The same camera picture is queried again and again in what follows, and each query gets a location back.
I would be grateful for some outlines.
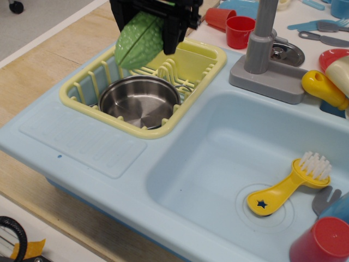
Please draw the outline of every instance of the gray faucet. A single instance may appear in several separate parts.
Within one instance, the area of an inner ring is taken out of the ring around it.
[[[273,25],[277,7],[278,0],[260,0],[246,55],[232,67],[229,83],[289,104],[298,104],[304,97],[301,79],[307,71],[270,59],[276,37]]]

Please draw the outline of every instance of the light blue sink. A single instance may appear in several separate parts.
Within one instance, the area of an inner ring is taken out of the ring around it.
[[[184,259],[288,261],[291,243],[316,220],[317,190],[300,187],[269,217],[254,215],[245,198],[285,178],[305,151],[326,156],[332,186],[348,192],[349,122],[314,97],[290,105],[231,86],[240,54],[226,53],[161,138],[136,138],[62,105],[60,83],[0,129],[0,148]]]

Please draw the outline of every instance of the black cable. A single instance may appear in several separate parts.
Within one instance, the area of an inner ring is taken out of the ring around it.
[[[23,227],[13,218],[0,216],[0,226],[11,229],[18,237],[20,249],[14,262],[22,262],[27,252],[27,235]]]

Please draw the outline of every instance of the white bristles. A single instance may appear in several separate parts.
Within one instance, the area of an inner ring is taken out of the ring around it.
[[[306,171],[306,175],[312,173],[312,178],[319,180],[326,179],[332,169],[329,161],[324,156],[319,157],[318,153],[306,152],[299,162],[300,169]]]

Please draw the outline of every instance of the yellow toy handle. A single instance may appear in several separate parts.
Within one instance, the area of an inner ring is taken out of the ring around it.
[[[278,184],[250,194],[247,197],[247,204],[257,215],[269,216],[278,210],[305,182],[306,180],[292,168],[291,173]]]
[[[339,110],[349,106],[349,100],[324,74],[311,70],[302,77],[302,86],[312,96],[325,100]]]

